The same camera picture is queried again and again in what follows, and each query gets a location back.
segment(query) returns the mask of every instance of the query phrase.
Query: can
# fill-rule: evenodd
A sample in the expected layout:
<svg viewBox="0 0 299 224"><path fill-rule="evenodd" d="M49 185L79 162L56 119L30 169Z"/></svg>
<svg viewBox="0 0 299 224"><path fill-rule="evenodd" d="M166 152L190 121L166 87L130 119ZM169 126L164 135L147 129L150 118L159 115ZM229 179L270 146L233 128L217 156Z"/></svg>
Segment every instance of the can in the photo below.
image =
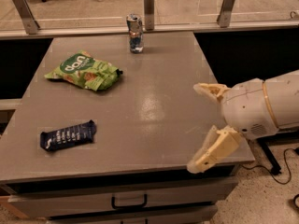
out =
<svg viewBox="0 0 299 224"><path fill-rule="evenodd" d="M143 28L141 16L129 14L126 18L130 37L130 51L141 53L143 51Z"/></svg>

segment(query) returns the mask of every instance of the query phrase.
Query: chip bag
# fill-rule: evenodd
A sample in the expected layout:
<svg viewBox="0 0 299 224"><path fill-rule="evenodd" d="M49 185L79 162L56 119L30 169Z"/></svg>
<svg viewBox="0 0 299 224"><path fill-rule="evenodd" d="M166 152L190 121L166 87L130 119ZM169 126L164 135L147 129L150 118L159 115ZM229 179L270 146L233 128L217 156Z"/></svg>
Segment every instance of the chip bag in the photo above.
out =
<svg viewBox="0 0 299 224"><path fill-rule="evenodd" d="M84 50L71 56L52 72L48 79L64 79L83 89L106 90L121 76L122 71L109 62L94 59Z"/></svg>

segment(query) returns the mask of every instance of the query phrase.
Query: drawer handle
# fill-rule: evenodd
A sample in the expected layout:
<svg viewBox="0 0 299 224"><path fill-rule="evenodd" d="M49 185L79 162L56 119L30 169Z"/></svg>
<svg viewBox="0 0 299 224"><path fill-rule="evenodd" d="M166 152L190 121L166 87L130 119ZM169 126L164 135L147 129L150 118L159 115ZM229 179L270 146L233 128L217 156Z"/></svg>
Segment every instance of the drawer handle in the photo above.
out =
<svg viewBox="0 0 299 224"><path fill-rule="evenodd" d="M145 220L144 220L144 223L145 223L145 224L148 224L148 220L145 219Z"/></svg>
<svg viewBox="0 0 299 224"><path fill-rule="evenodd" d="M133 209L133 208L142 208L144 207L147 202L148 202L148 195L144 194L143 196L144 201L142 204L137 204L137 205L116 205L115 204L115 197L112 197L111 199L111 205L113 209Z"/></svg>

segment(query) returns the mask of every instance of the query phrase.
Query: glass panel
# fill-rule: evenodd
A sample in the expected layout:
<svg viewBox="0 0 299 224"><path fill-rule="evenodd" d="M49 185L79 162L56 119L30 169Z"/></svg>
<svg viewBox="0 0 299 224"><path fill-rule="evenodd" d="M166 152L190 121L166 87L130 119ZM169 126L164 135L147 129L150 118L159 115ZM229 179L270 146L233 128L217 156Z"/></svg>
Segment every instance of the glass panel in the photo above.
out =
<svg viewBox="0 0 299 224"><path fill-rule="evenodd" d="M223 0L155 0L156 24L216 23ZM41 29L126 27L127 14L144 16L143 0L27 0ZM0 0L0 30L23 29L11 0ZM297 0L235 0L231 21L289 21Z"/></svg>
<svg viewBox="0 0 299 224"><path fill-rule="evenodd" d="M143 0L27 0L42 29L126 26L126 15L143 14Z"/></svg>
<svg viewBox="0 0 299 224"><path fill-rule="evenodd" d="M287 21L298 0L235 0L232 21Z"/></svg>
<svg viewBox="0 0 299 224"><path fill-rule="evenodd" d="M24 29L12 0L0 0L0 31Z"/></svg>

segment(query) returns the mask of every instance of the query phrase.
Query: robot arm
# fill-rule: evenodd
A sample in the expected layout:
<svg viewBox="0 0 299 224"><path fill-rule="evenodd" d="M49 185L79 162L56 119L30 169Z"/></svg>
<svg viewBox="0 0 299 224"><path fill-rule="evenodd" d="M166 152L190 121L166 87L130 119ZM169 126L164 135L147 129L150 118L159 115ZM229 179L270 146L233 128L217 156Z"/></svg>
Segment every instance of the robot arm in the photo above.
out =
<svg viewBox="0 0 299 224"><path fill-rule="evenodd" d="M211 128L204 144L187 164L191 173L211 168L232 154L242 137L254 140L299 127L299 71L258 78L231 89L220 84L196 84L197 93L221 106L227 126Z"/></svg>

